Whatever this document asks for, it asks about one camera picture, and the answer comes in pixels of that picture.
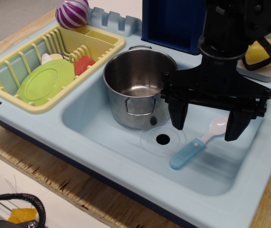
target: blue box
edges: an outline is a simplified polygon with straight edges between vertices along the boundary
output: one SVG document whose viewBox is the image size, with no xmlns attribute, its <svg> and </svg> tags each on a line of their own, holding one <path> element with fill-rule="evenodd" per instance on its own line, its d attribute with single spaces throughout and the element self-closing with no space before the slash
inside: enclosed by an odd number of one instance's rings
<svg viewBox="0 0 271 228">
<path fill-rule="evenodd" d="M 205 15 L 205 0 L 143 0 L 142 40 L 198 55 Z"/>
</svg>

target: pot rim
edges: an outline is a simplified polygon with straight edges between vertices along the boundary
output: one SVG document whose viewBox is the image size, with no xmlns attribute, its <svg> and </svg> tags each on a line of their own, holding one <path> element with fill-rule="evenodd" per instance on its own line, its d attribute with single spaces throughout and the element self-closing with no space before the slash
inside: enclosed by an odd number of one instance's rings
<svg viewBox="0 0 271 228">
<path fill-rule="evenodd" d="M 111 58 L 111 59 L 106 63 L 106 65 L 105 65 L 105 67 L 104 67 L 104 70 L 103 70 L 103 80 L 104 80 L 105 84 L 107 85 L 107 87 L 108 87 L 111 91 L 115 92 L 115 93 L 118 94 L 118 95 L 121 95 L 121 96 L 124 96 L 124 97 L 128 97 L 128 98 L 147 98 L 147 97 L 152 97 L 152 96 L 159 95 L 159 94 L 161 93 L 162 87 L 160 88 L 160 92 L 155 93 L 155 94 L 151 94 L 151 95 L 146 95 L 146 96 L 130 96 L 130 95 L 125 95 L 125 94 L 122 94 L 122 93 L 120 93 L 120 92 L 114 90 L 114 89 L 108 84 L 108 82 L 106 81 L 106 79 L 105 79 L 105 70 L 106 70 L 107 66 L 110 65 L 111 62 L 115 61 L 115 60 L 116 60 L 117 58 L 119 58 L 120 56 L 125 55 L 126 53 L 134 52 L 134 51 L 136 51 L 136 52 L 138 52 L 138 51 L 149 51 L 149 52 L 153 51 L 153 52 L 160 53 L 160 54 L 162 54 L 162 55 L 168 57 L 168 58 L 174 63 L 176 70 L 178 70 L 178 66 L 177 66 L 176 61 L 175 61 L 170 55 L 168 55 L 167 53 L 165 53 L 165 52 L 163 52 L 163 51 L 160 51 L 160 50 L 156 50 L 156 49 L 150 49 L 150 48 L 146 48 L 146 47 L 140 47 L 140 45 L 139 45 L 139 47 L 137 47 L 137 48 L 135 48 L 135 49 L 129 49 L 129 50 L 127 50 L 127 51 L 124 51 L 124 52 L 122 52 L 122 53 L 119 53 L 118 55 L 114 56 L 113 58 Z"/>
</svg>

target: purple striped ball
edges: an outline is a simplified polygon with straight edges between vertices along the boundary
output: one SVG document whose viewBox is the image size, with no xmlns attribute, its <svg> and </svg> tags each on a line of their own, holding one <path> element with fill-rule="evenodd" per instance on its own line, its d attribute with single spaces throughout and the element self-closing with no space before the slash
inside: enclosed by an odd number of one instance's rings
<svg viewBox="0 0 271 228">
<path fill-rule="evenodd" d="M 61 0 L 55 17 L 61 27 L 76 29 L 88 23 L 89 4 L 87 0 Z"/>
</svg>

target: wooden board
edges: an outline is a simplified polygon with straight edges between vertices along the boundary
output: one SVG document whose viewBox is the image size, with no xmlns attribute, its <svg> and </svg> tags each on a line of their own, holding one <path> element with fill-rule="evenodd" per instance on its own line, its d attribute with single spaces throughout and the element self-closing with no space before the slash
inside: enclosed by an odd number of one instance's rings
<svg viewBox="0 0 271 228">
<path fill-rule="evenodd" d="M 54 10 L 0 43 L 0 53 L 52 22 Z M 177 228 L 136 201 L 0 127 L 0 159 L 111 227 Z M 251 228 L 271 228 L 271 177 Z"/>
</svg>

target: dish rack slot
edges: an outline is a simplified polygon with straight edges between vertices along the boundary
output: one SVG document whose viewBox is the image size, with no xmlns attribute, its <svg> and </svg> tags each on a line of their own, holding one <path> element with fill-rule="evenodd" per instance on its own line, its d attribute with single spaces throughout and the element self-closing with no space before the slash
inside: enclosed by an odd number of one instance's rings
<svg viewBox="0 0 271 228">
<path fill-rule="evenodd" d="M 30 113 L 42 113 L 49 110 L 71 90 L 88 78 L 113 55 L 125 46 L 122 36 L 103 31 L 88 25 L 77 30 L 68 30 L 55 25 L 18 49 L 0 59 L 0 97 L 17 105 Z M 88 66 L 81 75 L 54 97 L 39 106 L 33 102 L 25 103 L 16 92 L 22 81 L 38 66 L 41 65 L 43 54 L 60 53 L 70 63 L 76 63 L 83 56 L 88 56 L 95 64 Z"/>
</svg>

